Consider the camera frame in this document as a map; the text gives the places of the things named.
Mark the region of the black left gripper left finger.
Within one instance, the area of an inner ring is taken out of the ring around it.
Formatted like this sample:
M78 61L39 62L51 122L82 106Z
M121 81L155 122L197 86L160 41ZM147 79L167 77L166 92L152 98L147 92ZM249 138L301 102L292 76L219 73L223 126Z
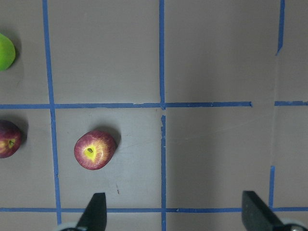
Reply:
M107 208L105 193L95 193L79 219L77 229L105 229Z

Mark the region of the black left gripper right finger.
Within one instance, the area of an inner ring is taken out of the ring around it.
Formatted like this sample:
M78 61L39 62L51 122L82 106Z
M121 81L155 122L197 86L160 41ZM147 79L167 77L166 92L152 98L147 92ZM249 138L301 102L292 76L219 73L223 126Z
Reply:
M284 224L254 191L242 193L242 223L247 231L283 231Z

